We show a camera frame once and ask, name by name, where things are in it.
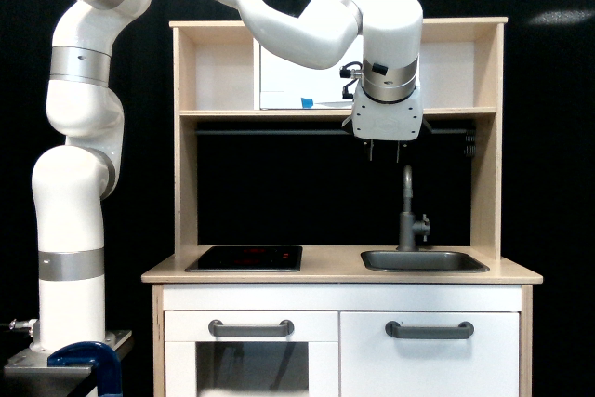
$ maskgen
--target oven door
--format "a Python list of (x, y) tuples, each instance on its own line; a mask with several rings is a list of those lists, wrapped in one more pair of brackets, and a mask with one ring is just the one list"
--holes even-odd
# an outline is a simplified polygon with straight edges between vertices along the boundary
[(332, 311), (167, 311), (166, 397), (338, 396)]

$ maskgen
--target wooden countertop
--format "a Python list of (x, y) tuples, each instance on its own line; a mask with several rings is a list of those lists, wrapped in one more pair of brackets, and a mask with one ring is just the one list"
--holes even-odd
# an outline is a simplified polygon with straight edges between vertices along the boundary
[(462, 246), (441, 246), (433, 251), (467, 253), (489, 267), (482, 273), (388, 272), (368, 270), (361, 253), (372, 250), (394, 250), (394, 246), (370, 245), (304, 245), (301, 269), (292, 272), (185, 272), (212, 245), (199, 245), (191, 256), (171, 256), (142, 275), (142, 282), (154, 284), (541, 284), (543, 277), (501, 258), (491, 259)]

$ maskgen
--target oven window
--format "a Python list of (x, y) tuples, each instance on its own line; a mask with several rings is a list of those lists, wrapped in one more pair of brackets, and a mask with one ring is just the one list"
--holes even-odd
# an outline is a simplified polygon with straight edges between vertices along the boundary
[(200, 397), (308, 396), (308, 343), (196, 343)]

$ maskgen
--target blue clamp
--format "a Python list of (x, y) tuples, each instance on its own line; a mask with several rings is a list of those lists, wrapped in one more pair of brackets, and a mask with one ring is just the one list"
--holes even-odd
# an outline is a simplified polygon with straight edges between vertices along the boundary
[(75, 364), (90, 364), (95, 369), (99, 397), (123, 397), (120, 359), (107, 344), (98, 341), (73, 343), (47, 358), (50, 367)]

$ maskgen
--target white box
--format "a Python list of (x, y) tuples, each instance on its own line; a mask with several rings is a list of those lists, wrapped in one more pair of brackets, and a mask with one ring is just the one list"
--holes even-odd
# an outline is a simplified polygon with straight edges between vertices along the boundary
[[(343, 86), (350, 80), (339, 77), (339, 68), (350, 62), (362, 62), (362, 55), (361, 36), (353, 41), (337, 65), (325, 70), (302, 67), (261, 47), (260, 109), (350, 109), (353, 101), (342, 98)], [(304, 107), (302, 99), (311, 99), (311, 107)]]

